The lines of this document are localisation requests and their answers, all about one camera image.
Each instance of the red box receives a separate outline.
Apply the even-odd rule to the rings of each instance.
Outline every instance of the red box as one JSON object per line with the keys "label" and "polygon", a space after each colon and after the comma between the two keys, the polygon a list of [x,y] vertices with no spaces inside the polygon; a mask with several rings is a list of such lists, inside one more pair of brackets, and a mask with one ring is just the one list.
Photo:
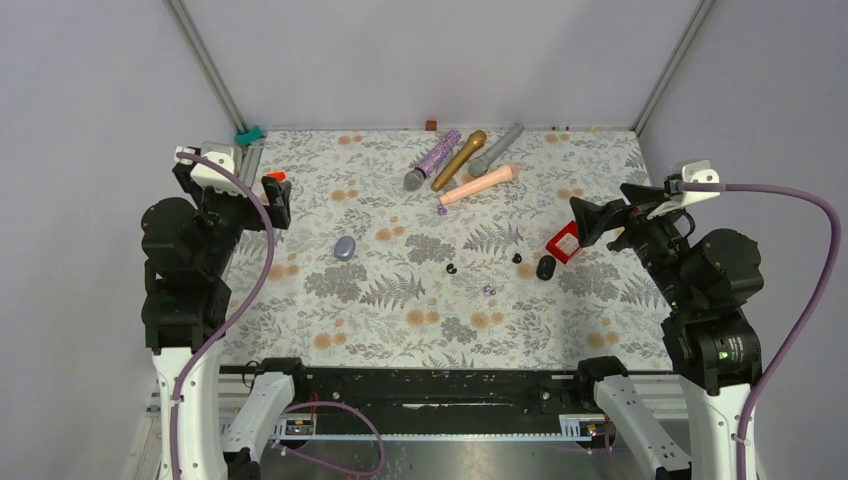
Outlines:
{"label": "red box", "polygon": [[559,233],[554,235],[548,245],[545,247],[551,255],[557,258],[563,264],[568,263],[575,255],[580,252],[580,245],[577,240],[577,222],[572,220]]}

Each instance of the metal frame pole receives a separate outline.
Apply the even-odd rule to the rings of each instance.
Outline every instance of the metal frame pole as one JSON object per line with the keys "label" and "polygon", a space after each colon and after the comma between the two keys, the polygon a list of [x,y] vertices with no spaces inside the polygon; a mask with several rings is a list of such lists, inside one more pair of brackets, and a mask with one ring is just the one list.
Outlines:
{"label": "metal frame pole", "polygon": [[656,110],[660,99],[666,92],[669,82],[677,73],[680,63],[686,57],[686,53],[689,51],[692,41],[698,35],[698,32],[701,30],[701,26],[704,24],[704,21],[707,19],[707,16],[715,3],[716,0],[701,0],[695,8],[695,13],[693,13],[692,18],[689,19],[689,24],[686,25],[686,30],[683,31],[680,41],[677,42],[677,46],[674,48],[671,58],[668,59],[668,63],[666,63],[659,80],[657,80],[654,90],[648,97],[648,101],[645,103],[645,106],[642,107],[642,111],[639,113],[636,123],[633,124],[633,128],[631,130],[636,132],[637,137],[641,137],[642,132],[645,131],[645,127],[648,125],[648,122],[651,120],[651,116]]}
{"label": "metal frame pole", "polygon": [[197,32],[197,28],[195,28],[185,4],[182,0],[163,0],[163,2],[171,12],[174,22],[177,24],[183,38],[185,38],[191,53],[194,55],[195,60],[197,60],[198,66],[200,66],[200,70],[203,72],[203,75],[209,82],[209,86],[224,108],[224,112],[229,117],[230,123],[233,124],[236,133],[247,132],[248,128],[247,123],[244,121],[244,116],[242,116],[232,95],[230,95],[230,91],[227,89],[224,79],[221,78],[218,67],[215,66],[215,62],[209,56],[209,51],[206,49],[206,45],[203,44],[203,39],[200,38],[200,34]]}

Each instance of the orange small object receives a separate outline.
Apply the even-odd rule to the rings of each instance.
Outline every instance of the orange small object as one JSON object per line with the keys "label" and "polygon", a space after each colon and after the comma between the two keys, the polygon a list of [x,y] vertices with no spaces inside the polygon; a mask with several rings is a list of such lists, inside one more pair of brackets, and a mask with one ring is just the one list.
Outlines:
{"label": "orange small object", "polygon": [[283,183],[283,182],[285,182],[285,181],[286,181],[286,172],[274,172],[274,173],[269,173],[268,175],[266,175],[266,177],[271,177],[271,178],[273,178],[274,180],[276,180],[276,181],[278,181],[278,182],[280,182],[280,183]]}

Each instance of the white wall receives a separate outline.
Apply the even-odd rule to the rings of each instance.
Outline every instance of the white wall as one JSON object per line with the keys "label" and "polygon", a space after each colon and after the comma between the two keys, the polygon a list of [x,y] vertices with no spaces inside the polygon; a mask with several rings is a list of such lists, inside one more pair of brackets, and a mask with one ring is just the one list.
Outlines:
{"label": "white wall", "polygon": [[[848,223],[848,2],[718,2],[642,138],[655,179],[706,157],[722,179],[828,199]],[[818,279],[829,238],[815,207],[728,193],[692,209],[703,234],[760,242],[765,288],[745,308],[771,360]],[[848,245],[822,304],[761,397],[763,480],[844,478]]]}
{"label": "white wall", "polygon": [[153,371],[144,209],[231,140],[165,6],[0,2],[0,478],[117,478]]}
{"label": "white wall", "polygon": [[186,0],[263,128],[629,127],[697,0]]}

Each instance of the teal object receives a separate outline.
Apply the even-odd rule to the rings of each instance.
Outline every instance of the teal object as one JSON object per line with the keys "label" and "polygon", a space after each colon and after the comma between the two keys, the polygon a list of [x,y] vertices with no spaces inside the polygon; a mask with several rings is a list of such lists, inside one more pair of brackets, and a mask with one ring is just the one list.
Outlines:
{"label": "teal object", "polygon": [[250,145],[251,143],[255,142],[256,140],[259,140],[264,136],[265,134],[262,133],[262,129],[259,128],[259,125],[257,125],[247,133],[236,135],[236,143],[238,143],[240,147],[244,147],[246,145]]}

